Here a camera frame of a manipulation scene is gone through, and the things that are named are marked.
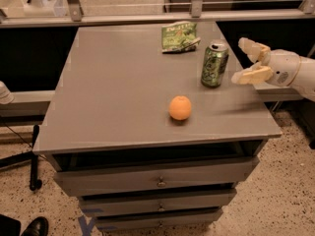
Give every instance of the table top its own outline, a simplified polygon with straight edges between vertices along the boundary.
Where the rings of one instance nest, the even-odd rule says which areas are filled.
[[[64,153],[279,137],[281,130],[252,86],[234,85],[242,69],[229,49],[222,85],[200,83],[204,53],[224,39],[214,22],[197,25],[194,52],[161,53],[161,24],[80,28],[34,152]],[[192,102],[184,122],[168,115],[177,95]]]

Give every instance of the black shoe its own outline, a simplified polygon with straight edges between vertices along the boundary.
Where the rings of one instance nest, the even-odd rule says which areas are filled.
[[[36,218],[21,236],[47,236],[48,220],[42,216]]]

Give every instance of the black office chair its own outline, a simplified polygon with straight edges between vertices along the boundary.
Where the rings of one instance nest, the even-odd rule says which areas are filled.
[[[21,231],[21,222],[0,214],[0,229],[0,235],[19,236]]]
[[[39,134],[39,126],[34,125],[32,129],[32,142],[31,145],[34,146],[36,138]],[[0,168],[11,166],[24,161],[31,161],[31,179],[30,179],[30,189],[32,191],[38,190],[42,186],[40,179],[37,179],[38,172],[38,155],[31,151],[12,155],[3,159],[0,159]]]

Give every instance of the gray table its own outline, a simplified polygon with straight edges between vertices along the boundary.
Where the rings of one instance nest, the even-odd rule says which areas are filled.
[[[224,36],[213,22],[197,32],[195,52],[162,54],[161,25],[78,30],[34,152],[99,230],[218,219],[281,135],[256,90],[230,82],[231,50],[222,85],[201,85],[205,48]],[[176,95],[192,102],[184,122],[168,116]]]
[[[34,150],[49,154],[281,134],[253,87],[230,82],[241,69],[231,50],[222,86],[201,85],[205,48],[223,38],[215,23],[198,24],[202,41],[196,52],[174,55],[161,53],[160,27],[79,29]],[[179,94],[192,102],[184,125],[167,113]]]

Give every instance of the metal frame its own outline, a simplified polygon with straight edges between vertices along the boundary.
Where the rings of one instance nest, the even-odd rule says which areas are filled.
[[[313,47],[311,48],[311,50],[308,52],[307,57],[310,58],[314,54],[315,54],[315,43],[313,44]]]
[[[315,0],[305,0],[299,8],[263,11],[219,11],[203,12],[203,0],[191,0],[190,13],[165,13],[146,16],[85,16],[80,0],[67,0],[70,17],[64,18],[7,18],[0,9],[0,28],[58,27],[58,26],[104,26],[164,23],[180,20],[231,21],[314,18]]]
[[[315,12],[315,0],[304,0],[299,9],[306,14],[313,14]]]

